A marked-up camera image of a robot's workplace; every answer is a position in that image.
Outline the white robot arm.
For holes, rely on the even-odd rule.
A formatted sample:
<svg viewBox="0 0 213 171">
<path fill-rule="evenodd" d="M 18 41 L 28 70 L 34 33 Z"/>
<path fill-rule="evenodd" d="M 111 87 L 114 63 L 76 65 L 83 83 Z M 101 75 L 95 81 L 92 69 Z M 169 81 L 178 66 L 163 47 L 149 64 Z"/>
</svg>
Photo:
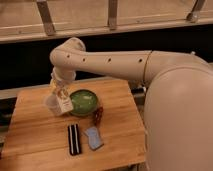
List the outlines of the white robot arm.
<svg viewBox="0 0 213 171">
<path fill-rule="evenodd" d="M 213 171 L 213 66 L 192 53 L 88 52 L 70 38 L 50 53 L 52 78 L 69 84 L 77 71 L 139 82 L 148 171 Z"/>
</svg>

